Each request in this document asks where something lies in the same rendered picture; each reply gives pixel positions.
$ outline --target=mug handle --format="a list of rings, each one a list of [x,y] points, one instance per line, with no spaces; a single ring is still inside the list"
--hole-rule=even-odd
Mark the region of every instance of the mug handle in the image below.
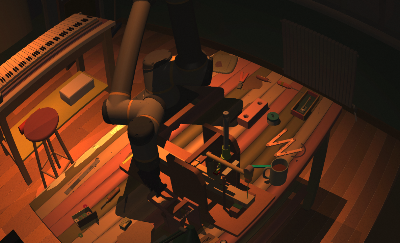
[[[265,168],[263,169],[263,178],[264,178],[264,179],[269,179],[269,177],[266,176],[266,171],[267,171],[268,169],[271,169],[271,167],[265,167]]]

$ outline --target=coffee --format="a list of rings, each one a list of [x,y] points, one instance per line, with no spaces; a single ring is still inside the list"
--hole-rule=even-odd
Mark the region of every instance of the coffee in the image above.
[[[287,167],[285,165],[277,164],[272,167],[275,171],[284,171]]]

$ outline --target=yellow mat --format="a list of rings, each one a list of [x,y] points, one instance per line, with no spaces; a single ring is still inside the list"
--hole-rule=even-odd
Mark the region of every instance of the yellow mat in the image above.
[[[20,152],[23,161],[33,153],[33,144],[24,135],[21,135],[18,130],[18,126],[22,124],[27,118],[30,117],[38,108],[51,107],[57,111],[59,114],[59,124],[57,129],[63,126],[69,119],[71,119],[77,112],[79,112],[84,106],[86,106],[90,101],[101,94],[106,88],[107,84],[99,81],[98,79],[92,77],[95,82],[95,88],[89,91],[86,95],[81,97],[75,104],[69,106],[60,98],[59,91],[65,87],[69,82],[71,82],[76,76],[81,73],[92,77],[90,74],[78,71],[71,78],[66,80],[61,86],[59,86],[55,91],[48,95],[41,103],[35,106],[32,111],[30,111],[25,117],[23,117],[17,124],[15,124],[11,129],[12,137],[14,138],[15,144],[17,145],[18,151]]]

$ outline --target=mug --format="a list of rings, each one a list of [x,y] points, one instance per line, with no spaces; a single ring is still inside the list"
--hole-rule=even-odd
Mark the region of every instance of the mug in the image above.
[[[266,176],[266,171],[270,169],[269,177]],[[269,183],[273,186],[281,186],[287,180],[288,161],[282,158],[277,158],[270,164],[270,167],[263,169],[263,178],[269,179]]]

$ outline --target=radiator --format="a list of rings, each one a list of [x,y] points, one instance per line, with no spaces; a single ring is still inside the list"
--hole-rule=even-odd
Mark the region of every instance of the radiator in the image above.
[[[289,20],[281,23],[284,73],[351,107],[357,51]]]

